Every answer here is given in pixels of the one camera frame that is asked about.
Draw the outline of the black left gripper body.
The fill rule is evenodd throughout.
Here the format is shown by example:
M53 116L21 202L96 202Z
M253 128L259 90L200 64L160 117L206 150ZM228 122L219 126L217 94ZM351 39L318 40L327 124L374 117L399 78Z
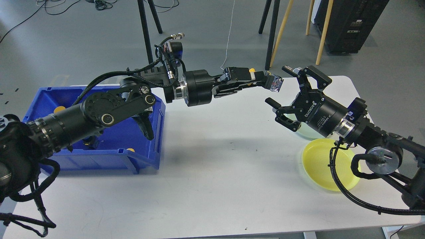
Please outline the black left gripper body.
M188 107L211 103L212 88L219 82L224 73L211 76L204 69L186 71L170 87L165 88L165 101L183 99Z

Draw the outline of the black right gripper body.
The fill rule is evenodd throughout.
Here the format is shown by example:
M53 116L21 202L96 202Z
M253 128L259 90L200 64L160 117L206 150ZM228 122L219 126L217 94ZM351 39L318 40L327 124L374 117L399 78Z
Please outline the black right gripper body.
M335 132L345 138L354 130L354 123L347 118L349 110L323 93L332 82L330 77L310 65L296 79L299 93L292 105L275 110L277 123L296 132L304 121L324 137Z

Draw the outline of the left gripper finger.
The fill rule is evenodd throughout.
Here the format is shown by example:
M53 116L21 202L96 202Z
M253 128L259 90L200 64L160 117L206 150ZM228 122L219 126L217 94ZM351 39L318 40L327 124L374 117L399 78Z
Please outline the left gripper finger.
M236 94L237 92L252 87L264 87L265 83L258 81L253 83L244 83L244 82L219 82L217 86L214 86L214 98L224 97L232 94Z
M227 67L224 69L225 81L263 81L267 78L268 74L264 71L250 72L249 68L243 67Z

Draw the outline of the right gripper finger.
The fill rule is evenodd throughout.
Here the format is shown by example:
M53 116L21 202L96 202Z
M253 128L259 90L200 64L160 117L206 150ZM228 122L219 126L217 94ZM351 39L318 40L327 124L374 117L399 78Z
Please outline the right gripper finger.
M284 65L282 68L282 71L286 72L287 74L291 75L292 77L297 77L299 72L302 71L302 68L292 68L290 66Z
M278 110L281 109L282 106L277 101L273 100L272 98L268 97L265 99L265 103L270 105L273 109Z

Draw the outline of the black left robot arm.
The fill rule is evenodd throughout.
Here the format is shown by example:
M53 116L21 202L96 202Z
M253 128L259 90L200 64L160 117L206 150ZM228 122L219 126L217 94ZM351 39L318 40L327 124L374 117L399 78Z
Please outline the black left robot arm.
M17 224L46 237L55 228L46 214L41 194L60 172L54 153L133 118L148 140L154 138L149 115L156 103L152 88L162 88L167 103L184 99L187 106L208 104L211 99L235 94L245 88L274 87L269 72L227 67L211 76L205 70L186 71L182 62L183 33L171 35L155 46L156 60L136 70L113 71L90 82L75 102L58 113L29 122L16 115L1 116L1 201L33 200L42 219L1 213L5 226Z

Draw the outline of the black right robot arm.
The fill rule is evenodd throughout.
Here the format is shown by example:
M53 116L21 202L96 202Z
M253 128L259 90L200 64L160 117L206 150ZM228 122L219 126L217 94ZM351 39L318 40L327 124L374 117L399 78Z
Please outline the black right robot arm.
M299 93L289 106L281 106L271 98L266 103L275 109L275 121L296 132L305 123L320 135L339 136L329 155L331 176L345 197L353 203L378 214L402 216L424 215L424 146L412 137L386 132L367 118L364 100L355 98L345 107L326 96L323 90L332 82L314 66L282 70L296 77ZM366 180L382 179L402 194L408 209L394 209L367 203L351 194L336 172L336 155L342 145L360 146L365 153L356 154L351 162L352 173Z

